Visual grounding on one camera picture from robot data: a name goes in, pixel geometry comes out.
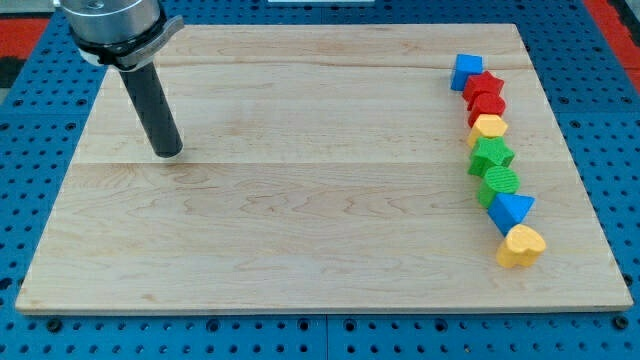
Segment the wood grain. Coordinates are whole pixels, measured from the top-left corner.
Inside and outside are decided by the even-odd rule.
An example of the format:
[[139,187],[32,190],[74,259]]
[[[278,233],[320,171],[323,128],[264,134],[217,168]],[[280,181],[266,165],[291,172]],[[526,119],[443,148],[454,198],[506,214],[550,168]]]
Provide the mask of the wood grain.
[[[503,95],[529,269],[466,174],[456,53]],[[512,25],[198,26],[156,59],[185,148],[110,71],[22,286],[26,314],[487,313],[632,304]]]

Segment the red block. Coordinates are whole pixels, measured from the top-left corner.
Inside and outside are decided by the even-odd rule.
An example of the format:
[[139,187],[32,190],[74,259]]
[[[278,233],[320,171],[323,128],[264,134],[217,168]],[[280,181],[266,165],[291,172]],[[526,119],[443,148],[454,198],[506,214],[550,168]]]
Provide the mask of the red block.
[[480,114],[502,116],[506,107],[507,105],[504,100],[496,94],[484,93],[478,95],[476,100],[473,102],[471,114],[469,114],[469,127],[473,127],[473,124],[476,122]]
[[480,75],[471,75],[462,92],[462,97],[467,101],[467,110],[473,108],[473,103],[480,94],[490,93],[500,95],[504,80],[499,79],[488,71]]

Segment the blue table surface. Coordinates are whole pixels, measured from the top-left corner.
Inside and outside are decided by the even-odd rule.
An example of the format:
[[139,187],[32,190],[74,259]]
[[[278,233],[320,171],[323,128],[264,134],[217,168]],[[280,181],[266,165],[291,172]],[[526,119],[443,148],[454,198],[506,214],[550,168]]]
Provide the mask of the blue table surface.
[[[189,24],[515,23],[634,297],[640,288],[640,98],[580,1],[270,7],[165,0]],[[24,317],[15,298],[105,69],[60,13],[0,107],[0,359],[639,358],[640,314]]]

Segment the green block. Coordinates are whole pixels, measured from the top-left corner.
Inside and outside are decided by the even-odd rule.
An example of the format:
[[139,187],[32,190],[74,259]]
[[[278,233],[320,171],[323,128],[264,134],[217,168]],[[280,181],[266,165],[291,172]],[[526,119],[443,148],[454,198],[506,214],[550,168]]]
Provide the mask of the green block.
[[519,187],[520,180],[513,170],[500,165],[491,167],[484,174],[478,189],[478,201],[489,208],[498,193],[514,194]]
[[514,157],[515,153],[505,145],[502,136],[491,139],[480,137],[471,150],[468,173],[484,177],[487,170],[494,166],[508,167]]

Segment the toy block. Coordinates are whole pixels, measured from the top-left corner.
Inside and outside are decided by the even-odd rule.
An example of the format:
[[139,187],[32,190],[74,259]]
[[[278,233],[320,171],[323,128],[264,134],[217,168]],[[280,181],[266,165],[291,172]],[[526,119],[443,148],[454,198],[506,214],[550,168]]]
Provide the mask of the toy block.
[[494,166],[509,167],[514,157],[515,153],[505,145],[502,136],[479,137],[469,156],[471,166],[467,172],[469,175],[484,177],[487,170]]
[[536,200],[531,196],[499,193],[489,206],[489,217],[503,236],[522,223]]
[[478,95],[469,114],[469,127],[473,126],[481,114],[502,116],[506,107],[504,100],[496,94],[484,93]]
[[500,165],[494,166],[484,173],[478,189],[478,202],[488,209],[498,193],[513,194],[519,187],[520,180],[513,170]]
[[467,137],[467,145],[473,149],[478,138],[503,136],[507,128],[509,125],[499,115],[481,114],[471,127],[471,132]]
[[509,231],[498,247],[496,260],[505,268],[516,265],[527,267],[533,265],[546,248],[547,244],[540,234],[526,225],[519,224]]
[[476,55],[458,54],[451,73],[451,90],[462,91],[467,84],[469,75],[482,73],[482,57]]
[[467,110],[473,108],[473,103],[478,95],[489,93],[499,96],[503,86],[504,80],[493,76],[489,71],[480,75],[470,75],[462,92],[462,98],[467,101]]

